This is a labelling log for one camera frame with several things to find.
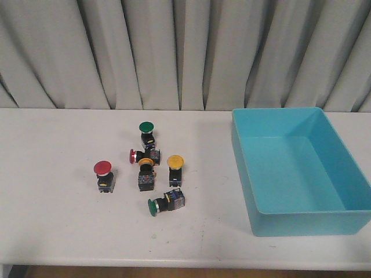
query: gray curtain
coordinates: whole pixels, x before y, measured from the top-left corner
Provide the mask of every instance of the gray curtain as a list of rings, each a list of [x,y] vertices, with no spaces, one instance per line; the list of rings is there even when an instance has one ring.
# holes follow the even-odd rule
[[[371,112],[370,0],[0,0],[0,107]]]

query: curtain fold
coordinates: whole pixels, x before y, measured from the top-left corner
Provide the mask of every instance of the curtain fold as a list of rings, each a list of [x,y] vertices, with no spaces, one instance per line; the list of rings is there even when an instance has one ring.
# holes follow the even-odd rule
[[[263,0],[213,1],[203,81],[206,110],[244,106],[266,7]]]
[[[2,104],[3,108],[17,108],[17,104],[12,100],[12,98],[8,95],[6,90],[2,85],[0,85],[0,103]]]
[[[277,2],[248,107],[285,106],[321,8],[319,1]]]
[[[358,111],[371,88],[371,15],[349,55],[347,63],[325,105],[326,111]],[[367,110],[364,103],[361,111]]]
[[[178,110],[173,3],[124,0],[144,109]]]
[[[323,107],[370,11],[368,0],[326,1],[286,107]]]
[[[101,82],[112,109],[142,109],[125,17],[119,0],[83,0]]]
[[[174,11],[180,108],[203,110],[202,82],[210,0],[174,1]]]
[[[371,112],[370,0],[0,0],[0,107]]]

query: blue plastic bin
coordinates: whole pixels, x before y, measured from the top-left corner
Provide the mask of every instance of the blue plastic bin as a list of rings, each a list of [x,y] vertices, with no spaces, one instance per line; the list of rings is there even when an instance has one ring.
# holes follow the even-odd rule
[[[371,187],[320,108],[235,109],[232,143],[254,235],[351,235],[371,219]]]

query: red button cap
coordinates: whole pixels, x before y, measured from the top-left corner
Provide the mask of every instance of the red button cap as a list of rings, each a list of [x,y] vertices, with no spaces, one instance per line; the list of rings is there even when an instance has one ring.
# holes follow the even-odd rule
[[[130,156],[129,156],[129,161],[130,161],[131,164],[133,164],[135,162],[135,154],[136,154],[136,152],[133,149],[131,149],[130,150]]]
[[[108,161],[99,161],[97,164],[94,166],[94,172],[97,175],[104,175],[108,174],[111,171],[112,165]]]

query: floor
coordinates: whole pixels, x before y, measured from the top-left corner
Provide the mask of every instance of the floor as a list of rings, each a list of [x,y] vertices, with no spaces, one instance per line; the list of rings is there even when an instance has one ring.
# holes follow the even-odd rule
[[[370,278],[371,272],[30,266],[25,278]]]

